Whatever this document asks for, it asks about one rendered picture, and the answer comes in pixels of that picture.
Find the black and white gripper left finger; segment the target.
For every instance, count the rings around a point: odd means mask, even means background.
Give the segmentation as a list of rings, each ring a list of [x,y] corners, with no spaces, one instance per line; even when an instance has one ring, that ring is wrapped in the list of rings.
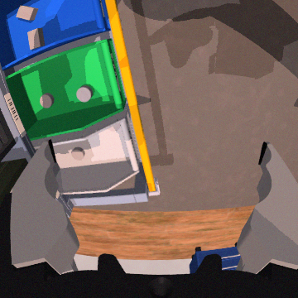
[[[46,139],[0,206],[0,298],[27,298],[39,285],[78,271],[75,229],[61,202]]]

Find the yellow bar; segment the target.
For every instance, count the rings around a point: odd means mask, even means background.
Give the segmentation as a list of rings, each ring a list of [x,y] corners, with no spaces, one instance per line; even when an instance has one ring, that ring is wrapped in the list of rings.
[[[142,120],[139,113],[139,108],[137,105],[137,97],[132,81],[132,74],[130,70],[130,65],[127,57],[127,50],[123,38],[123,30],[121,27],[121,22],[118,14],[118,7],[116,0],[105,0],[109,21],[112,28],[113,39],[118,55],[118,62],[120,65],[120,70],[123,77],[124,88],[127,95],[127,101],[132,116],[132,123],[137,137],[137,144],[142,158],[142,164],[144,167],[145,175],[147,178],[147,184],[149,191],[155,191],[155,182],[153,179],[153,174],[151,170],[151,163],[148,156],[147,144],[144,136],[144,131],[142,128]]]

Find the olive green tool case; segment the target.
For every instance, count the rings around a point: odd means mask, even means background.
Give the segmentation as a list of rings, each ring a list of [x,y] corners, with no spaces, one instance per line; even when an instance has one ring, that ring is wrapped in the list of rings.
[[[0,162],[0,206],[4,195],[11,192],[27,164],[26,158]]]

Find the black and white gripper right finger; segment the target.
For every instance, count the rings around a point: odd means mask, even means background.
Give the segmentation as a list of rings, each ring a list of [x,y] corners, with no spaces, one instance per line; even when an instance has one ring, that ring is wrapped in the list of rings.
[[[287,298],[298,298],[298,184],[270,142],[259,159],[259,202],[237,242],[236,270],[263,276]]]

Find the grey metal shelf rack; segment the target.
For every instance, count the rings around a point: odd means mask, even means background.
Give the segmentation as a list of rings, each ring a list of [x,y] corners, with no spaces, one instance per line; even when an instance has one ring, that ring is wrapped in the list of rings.
[[[109,21],[110,24],[110,21]],[[110,24],[111,28],[111,24]],[[22,124],[22,120],[19,117],[15,104],[12,100],[12,96],[10,94],[9,88],[7,87],[7,82],[5,77],[17,72],[20,69],[27,67],[28,65],[32,65],[37,61],[43,60],[50,56],[61,53],[62,51],[70,50],[75,47],[83,46],[92,42],[107,40],[112,38],[113,47],[115,51],[115,55],[117,58],[118,69],[121,76],[121,81],[123,84],[123,91],[126,98],[126,104],[124,109],[128,110],[129,117],[132,124],[132,130],[135,137],[135,141],[137,144],[136,135],[134,132],[134,126],[132,123],[132,116],[130,113],[127,96],[124,88],[122,73],[120,70],[117,52],[115,49],[115,43],[113,39],[112,28],[111,31],[102,32],[93,36],[88,36],[77,41],[72,41],[68,44],[56,47],[55,49],[44,52],[40,55],[37,55],[29,60],[22,62],[19,65],[16,65],[10,69],[2,71],[2,66],[0,63],[0,109],[2,114],[6,120],[6,123],[12,133],[12,136],[16,142],[15,146],[10,150],[8,154],[2,159],[1,162],[4,161],[13,161],[18,159],[26,158],[27,162],[31,160],[31,158],[36,153],[34,146],[31,143],[30,138],[28,137],[26,130]],[[14,129],[14,130],[13,130]],[[19,140],[18,140],[19,139]],[[134,188],[130,189],[120,189],[120,190],[109,190],[108,192],[98,192],[98,193],[84,193],[84,194],[69,194],[69,195],[61,195],[57,190],[55,199],[62,203],[65,212],[70,218],[72,210],[74,206],[83,206],[83,205],[103,205],[103,204],[127,204],[127,203],[136,203],[136,202],[146,202],[148,201],[148,185],[147,178],[143,169],[142,159],[140,156],[139,148],[137,145],[138,154],[140,157],[140,166],[139,172],[136,173],[135,176],[135,185]],[[65,202],[66,201],[66,202]]]

